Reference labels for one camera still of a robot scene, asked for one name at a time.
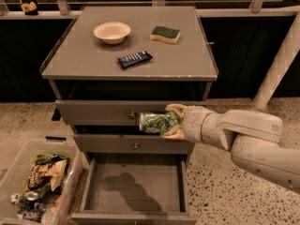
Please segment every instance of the terrazzo floor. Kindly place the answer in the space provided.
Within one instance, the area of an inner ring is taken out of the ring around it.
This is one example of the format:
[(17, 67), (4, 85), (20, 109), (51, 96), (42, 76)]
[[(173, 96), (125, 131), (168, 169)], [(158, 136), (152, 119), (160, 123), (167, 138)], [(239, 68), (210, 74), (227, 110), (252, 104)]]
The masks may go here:
[[(246, 98), (209, 99), (207, 108), (218, 113), (256, 110)], [(300, 149), (299, 108), (300, 97), (272, 98), (264, 110), (283, 120), (282, 147)], [(51, 120), (53, 111), (53, 103), (0, 103), (0, 180), (26, 143), (43, 141), (46, 135), (73, 142), (70, 127), (62, 120)], [(80, 181), (79, 188), (83, 188), (84, 177)], [(213, 146), (196, 144), (187, 168), (187, 188), (197, 225), (300, 224), (300, 194), (244, 172), (233, 165), (229, 153)], [(71, 211), (78, 211), (80, 199), (77, 193)]]

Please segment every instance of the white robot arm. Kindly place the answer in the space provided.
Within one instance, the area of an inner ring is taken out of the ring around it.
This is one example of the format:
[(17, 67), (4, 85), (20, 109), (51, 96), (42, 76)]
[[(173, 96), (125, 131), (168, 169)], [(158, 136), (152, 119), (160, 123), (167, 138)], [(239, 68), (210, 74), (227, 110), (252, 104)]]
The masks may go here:
[(280, 118), (262, 112), (232, 110), (219, 114), (192, 107), (182, 119), (186, 140), (229, 151), (238, 167), (300, 193), (300, 150), (279, 147)]

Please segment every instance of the white plastic bin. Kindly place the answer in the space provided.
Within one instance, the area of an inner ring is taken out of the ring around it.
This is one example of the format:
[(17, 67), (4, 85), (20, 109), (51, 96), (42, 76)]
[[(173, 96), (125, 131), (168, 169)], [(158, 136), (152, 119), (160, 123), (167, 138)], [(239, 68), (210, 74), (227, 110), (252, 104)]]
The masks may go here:
[(31, 141), (23, 147), (0, 183), (0, 224), (37, 224), (18, 219), (19, 209), (10, 203), (10, 195), (23, 192), (36, 156), (45, 153), (62, 155), (71, 160), (67, 182), (51, 221), (51, 225), (66, 224), (68, 209), (83, 171), (83, 162), (76, 145), (65, 141)]

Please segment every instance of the drawer handle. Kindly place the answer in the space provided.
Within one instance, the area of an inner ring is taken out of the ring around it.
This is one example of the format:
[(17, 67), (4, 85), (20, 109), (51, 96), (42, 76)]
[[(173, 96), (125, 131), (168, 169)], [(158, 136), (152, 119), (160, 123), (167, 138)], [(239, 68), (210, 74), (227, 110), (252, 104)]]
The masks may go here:
[(136, 116), (136, 115), (135, 115), (135, 112), (130, 112), (130, 114), (129, 114), (128, 117), (129, 117), (130, 119), (135, 119), (135, 116)]
[(137, 142), (134, 143), (133, 149), (138, 150), (140, 148), (139, 144)]

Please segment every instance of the bowl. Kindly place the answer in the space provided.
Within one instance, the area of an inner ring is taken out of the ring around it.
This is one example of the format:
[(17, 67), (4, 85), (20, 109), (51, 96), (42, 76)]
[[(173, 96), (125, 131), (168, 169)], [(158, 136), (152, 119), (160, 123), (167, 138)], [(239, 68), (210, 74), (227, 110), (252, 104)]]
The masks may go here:
[(104, 43), (119, 44), (130, 33), (130, 27), (122, 22), (105, 22), (94, 29), (94, 35)]

